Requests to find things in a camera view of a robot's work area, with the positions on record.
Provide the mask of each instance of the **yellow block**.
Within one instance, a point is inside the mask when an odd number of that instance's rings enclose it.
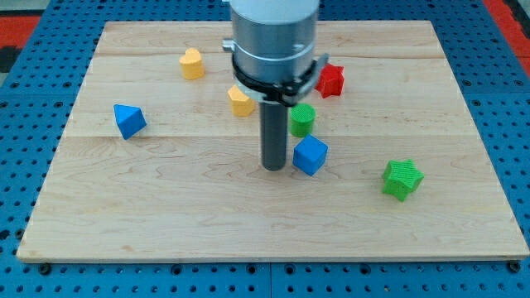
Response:
[[[234,85],[228,91],[230,106],[234,116],[247,117],[255,109],[254,101],[241,92],[238,86]]]
[[[186,50],[180,63],[184,79],[198,79],[205,75],[205,67],[202,65],[200,52],[195,48]]]

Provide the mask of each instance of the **plastic toy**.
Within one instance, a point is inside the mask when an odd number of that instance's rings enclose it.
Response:
[[[228,91],[232,114],[239,117],[247,117],[255,109],[254,101],[234,85]]]
[[[289,112],[289,131],[295,137],[305,137],[313,131],[315,109],[308,103],[299,103]]]
[[[292,164],[307,175],[314,175],[324,165],[328,146],[321,140],[307,135],[295,147]]]
[[[198,79],[205,75],[205,67],[202,64],[200,52],[195,48],[186,50],[180,63],[184,79]]]
[[[383,173],[383,193],[395,196],[400,201],[405,201],[408,194],[417,189],[423,180],[421,173],[412,160],[389,161]]]
[[[128,140],[147,125],[142,110],[137,107],[114,104],[114,117],[125,140]]]
[[[317,89],[322,98],[325,99],[330,95],[341,95],[345,77],[342,75],[344,66],[335,66],[327,64],[320,73],[320,79],[315,89]]]

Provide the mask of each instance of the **metal cylinder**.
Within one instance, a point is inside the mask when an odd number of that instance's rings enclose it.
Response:
[[[318,0],[231,0],[234,61],[263,83],[290,82],[311,66]]]
[[[281,170],[286,161],[287,108],[260,103],[259,116],[262,166],[269,171]]]

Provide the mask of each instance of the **wooden plank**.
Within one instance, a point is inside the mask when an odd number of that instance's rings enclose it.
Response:
[[[222,22],[109,23],[17,255],[24,262],[405,262],[524,258],[527,244],[429,22],[322,22],[344,65],[316,107],[313,177],[258,164],[258,114],[235,118]],[[204,50],[201,80],[178,56]],[[125,142],[115,103],[148,121]],[[287,159],[298,138],[289,138]],[[390,159],[426,174],[401,203]]]

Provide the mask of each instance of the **blue block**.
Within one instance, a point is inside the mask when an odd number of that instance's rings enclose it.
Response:
[[[295,147],[292,164],[307,175],[314,175],[325,162],[328,146],[321,140],[307,135]]]
[[[142,110],[137,107],[114,104],[114,117],[125,140],[128,140],[147,125]]]

